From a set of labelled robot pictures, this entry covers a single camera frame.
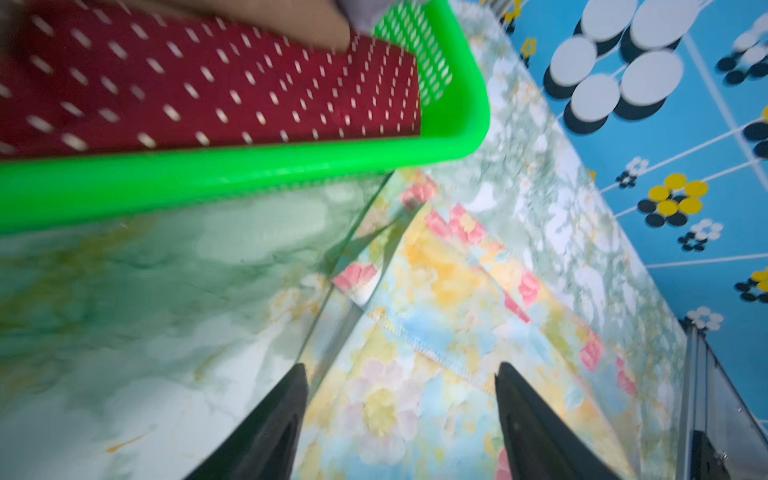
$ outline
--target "white dots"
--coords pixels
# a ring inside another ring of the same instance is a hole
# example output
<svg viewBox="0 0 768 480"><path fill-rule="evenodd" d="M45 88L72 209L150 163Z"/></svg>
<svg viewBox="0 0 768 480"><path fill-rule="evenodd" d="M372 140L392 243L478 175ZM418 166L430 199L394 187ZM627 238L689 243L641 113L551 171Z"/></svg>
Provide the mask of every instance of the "white dots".
<svg viewBox="0 0 768 480"><path fill-rule="evenodd" d="M584 36L606 41L629 25L637 9L637 0L590 0L581 16Z"/></svg>
<svg viewBox="0 0 768 480"><path fill-rule="evenodd" d="M120 5L120 7L121 7L123 10L125 10L125 13L127 13L127 14L129 14L129 15L133 15L133 14L134 14L133 12L131 12L131 9L130 9L130 8L128 8L128 7L127 7L127 6L126 6L126 5L125 5L123 2L121 2L120 0L118 0L118 5Z"/></svg>
<svg viewBox="0 0 768 480"><path fill-rule="evenodd" d="M50 66L50 65L48 65L48 63L47 63L45 60L43 60L42 58L38 57L37 55L32 55L32 56L29 58L29 61L30 61L30 62L31 62L31 63L32 63L32 64L33 64L35 67L37 67L37 68L39 68L39 69L43 70L43 72L45 72L45 73L47 73L47 74L49 74L49 75L53 73L53 67L52 67L52 66Z"/></svg>
<svg viewBox="0 0 768 480"><path fill-rule="evenodd" d="M96 17L107 25L112 25L112 20L100 8L94 8Z"/></svg>
<svg viewBox="0 0 768 480"><path fill-rule="evenodd" d="M121 60L125 60L126 58L128 58L128 52L126 52L126 51L125 51L125 50L124 50L124 49L123 49L123 48L120 46L120 44L118 44L116 41L110 41L110 42L108 42L108 43L107 43L107 46L109 47L109 49L110 49L110 50L112 50L112 53L114 53L115 55L117 55L117 57L118 57L118 58L120 58Z"/></svg>
<svg viewBox="0 0 768 480"><path fill-rule="evenodd" d="M204 147L210 145L210 140L208 140L208 137L203 132L198 131L195 133L194 137L200 142L200 145L203 145Z"/></svg>
<svg viewBox="0 0 768 480"><path fill-rule="evenodd" d="M756 32L752 30L745 31L743 34L739 35L733 43L733 51L747 51L759 40L760 36Z"/></svg>
<svg viewBox="0 0 768 480"><path fill-rule="evenodd" d="M139 100L144 100L147 95L137 85L131 85L131 93Z"/></svg>
<svg viewBox="0 0 768 480"><path fill-rule="evenodd" d="M112 92L112 94L118 94L118 86L109 78L101 77L101 84L104 85L104 88Z"/></svg>
<svg viewBox="0 0 768 480"><path fill-rule="evenodd" d="M160 65L160 63L154 58L148 58L147 63L149 64L150 67L152 67L152 70L155 70L157 73L159 74L165 73L165 70L163 69L162 65Z"/></svg>
<svg viewBox="0 0 768 480"><path fill-rule="evenodd" d="M16 152L13 145L8 145L4 141L0 141L0 154L11 155Z"/></svg>
<svg viewBox="0 0 768 480"><path fill-rule="evenodd" d="M40 18L37 15L33 15L29 17L30 20L32 20L32 23L35 24L35 27L40 28L40 31L45 33L47 36L52 37L54 32L53 27L51 27L45 20Z"/></svg>
<svg viewBox="0 0 768 480"><path fill-rule="evenodd" d="M77 40L80 45L88 49L91 48L91 39L86 37L82 31L78 30L77 28L73 28L70 33L72 33L72 37L74 37L74 39Z"/></svg>
<svg viewBox="0 0 768 480"><path fill-rule="evenodd" d="M666 47L682 37L698 15L698 0L647 0L634 14L630 36L644 50Z"/></svg>
<svg viewBox="0 0 768 480"><path fill-rule="evenodd" d="M194 99L200 98L200 94L197 93L197 90L194 89L194 87L188 83L184 84L184 88L187 90L187 93Z"/></svg>
<svg viewBox="0 0 768 480"><path fill-rule="evenodd" d="M64 108L66 111L73 114L75 117L83 116L83 111L75 107L75 105L72 104L71 102L63 101L60 103L60 105L61 105L61 108Z"/></svg>
<svg viewBox="0 0 768 480"><path fill-rule="evenodd" d="M114 113L109 108L102 108L98 111L98 114L104 117L106 121L108 121L111 124L116 124L120 121L120 117L118 117L118 114Z"/></svg>
<svg viewBox="0 0 768 480"><path fill-rule="evenodd" d="M221 123L226 124L230 121L230 119L227 117L227 114L224 113L224 110L217 108L216 109L216 116L221 120Z"/></svg>
<svg viewBox="0 0 768 480"><path fill-rule="evenodd" d="M179 112L177 112L176 109L171 107L169 104L163 105L163 111L171 120L173 121L181 120L181 115L179 115Z"/></svg>
<svg viewBox="0 0 768 480"><path fill-rule="evenodd" d="M222 50L221 48L217 48L216 53L218 53L219 58L221 58L222 62L224 62L225 64L230 63L230 59L227 57L227 54L224 53L224 50Z"/></svg>
<svg viewBox="0 0 768 480"><path fill-rule="evenodd" d="M744 52L741 56L741 61L746 66L752 66L759 61L762 61L766 55L768 55L768 47L765 45L755 45L749 50Z"/></svg>
<svg viewBox="0 0 768 480"><path fill-rule="evenodd" d="M65 145L75 149L76 151L86 151L88 149L88 144L85 143L81 138L76 137L73 134L63 134L61 136L61 141L64 142Z"/></svg>
<svg viewBox="0 0 768 480"><path fill-rule="evenodd" d="M141 38L142 40L148 40L149 35L147 35L147 32L144 31L144 29L139 25L138 23L132 23L131 29L134 31L137 37Z"/></svg>
<svg viewBox="0 0 768 480"><path fill-rule="evenodd" d="M683 62L676 53L667 49L649 51L624 71L621 96L632 105L652 105L669 96L682 79Z"/></svg>
<svg viewBox="0 0 768 480"><path fill-rule="evenodd" d="M181 53L181 50L179 47L173 43L172 41L169 41L166 45L168 45L168 48L171 52L173 52L174 55L176 55L176 58L184 58L184 54Z"/></svg>
<svg viewBox="0 0 768 480"><path fill-rule="evenodd" d="M187 35L189 35L191 41L200 43L200 39L197 37L197 34L192 28L185 28L184 30L187 31Z"/></svg>
<svg viewBox="0 0 768 480"><path fill-rule="evenodd" d="M211 83L214 82L215 80L214 76L213 74L210 73L210 70L208 70L207 67L200 67L200 71L203 72L203 76L205 77L206 80L208 80Z"/></svg>
<svg viewBox="0 0 768 480"><path fill-rule="evenodd" d="M43 120L37 115L27 116L27 123L32 127L37 128L44 134L50 134L54 130L53 125L49 124L47 121Z"/></svg>

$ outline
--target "floral bedsheet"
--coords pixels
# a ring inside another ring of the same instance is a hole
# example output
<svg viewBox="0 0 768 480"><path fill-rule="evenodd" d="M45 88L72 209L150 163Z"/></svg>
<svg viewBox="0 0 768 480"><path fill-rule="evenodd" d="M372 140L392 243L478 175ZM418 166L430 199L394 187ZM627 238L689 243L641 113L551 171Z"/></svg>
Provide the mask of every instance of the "floral bedsheet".
<svg viewBox="0 0 768 480"><path fill-rule="evenodd" d="M183 478L296 361L297 478L507 478L486 374L526 371L525 351L564 373L534 384L625 478L672 476L681 331L493 17L454 7L492 103L470 158L378 194L381 177L0 239L4 478ZM420 331L371 310L395 304L388 276L426 274L393 263L414 219L489 318ZM381 268L350 269L377 242ZM323 442L341 421L349 439Z"/></svg>

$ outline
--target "white circle decoration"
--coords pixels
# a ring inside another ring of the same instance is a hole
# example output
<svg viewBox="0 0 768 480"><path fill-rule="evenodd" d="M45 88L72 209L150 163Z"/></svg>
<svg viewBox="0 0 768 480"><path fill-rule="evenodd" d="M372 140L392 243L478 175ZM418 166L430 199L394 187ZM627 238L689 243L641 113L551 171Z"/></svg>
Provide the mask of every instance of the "white circle decoration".
<svg viewBox="0 0 768 480"><path fill-rule="evenodd" d="M598 58L594 42L575 35L560 44L552 55L549 74L562 87L570 87L584 80Z"/></svg>
<svg viewBox="0 0 768 480"><path fill-rule="evenodd" d="M752 30L739 35L733 42L733 51L747 51L760 40L760 36Z"/></svg>
<svg viewBox="0 0 768 480"><path fill-rule="evenodd" d="M666 47L682 37L698 15L697 0L647 0L634 15L632 41L644 50Z"/></svg>
<svg viewBox="0 0 768 480"><path fill-rule="evenodd" d="M741 62L750 67L756 64L758 61L763 60L768 55L768 47L765 45L755 45L749 50L744 52L741 56Z"/></svg>
<svg viewBox="0 0 768 480"><path fill-rule="evenodd" d="M621 78L621 96L638 107L668 97L683 79L683 62L673 51L649 51L629 64Z"/></svg>
<svg viewBox="0 0 768 480"><path fill-rule="evenodd" d="M602 120L616 108L620 96L619 86L609 74L591 75L574 90L571 111L581 121Z"/></svg>
<svg viewBox="0 0 768 480"><path fill-rule="evenodd" d="M632 21L637 0L590 0L581 16L581 33L606 41L624 31Z"/></svg>

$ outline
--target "black circle decoration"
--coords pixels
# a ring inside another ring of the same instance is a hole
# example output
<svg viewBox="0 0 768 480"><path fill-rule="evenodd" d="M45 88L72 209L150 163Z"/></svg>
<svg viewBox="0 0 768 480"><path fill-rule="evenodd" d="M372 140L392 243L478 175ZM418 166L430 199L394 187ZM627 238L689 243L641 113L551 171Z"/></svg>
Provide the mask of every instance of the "black circle decoration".
<svg viewBox="0 0 768 480"><path fill-rule="evenodd" d="M682 227L688 223L688 217L686 217L685 214L677 212L671 217L667 217L667 222L669 222L669 224L673 227Z"/></svg>
<svg viewBox="0 0 768 480"><path fill-rule="evenodd" d="M752 78L762 78L768 75L768 63L765 60L752 65L748 71Z"/></svg>
<svg viewBox="0 0 768 480"><path fill-rule="evenodd" d="M768 159L768 141L763 140L757 145L755 145L754 151L755 151L755 155L757 155L758 157L764 160Z"/></svg>
<svg viewBox="0 0 768 480"><path fill-rule="evenodd" d="M652 214L656 211L656 203L646 198L645 200L640 200L637 204L637 209L644 214Z"/></svg>
<svg viewBox="0 0 768 480"><path fill-rule="evenodd" d="M732 55L728 56L728 57L722 57L717 62L717 70L720 70L723 73L725 73L727 71L731 71L734 68L736 68L737 63L738 63L737 60L735 58L733 58Z"/></svg>
<svg viewBox="0 0 768 480"><path fill-rule="evenodd" d="M738 85L746 80L746 73L741 70L729 71L725 76L725 83L728 85Z"/></svg>
<svg viewBox="0 0 768 480"><path fill-rule="evenodd" d="M653 228L662 227L664 225L664 222L666 222L666 220L664 219L664 217L662 217L659 214L650 214L647 217L645 217L645 223L647 223L649 227L653 227Z"/></svg>
<svg viewBox="0 0 768 480"><path fill-rule="evenodd" d="M768 124L762 121L747 125L742 132L749 141L768 140Z"/></svg>

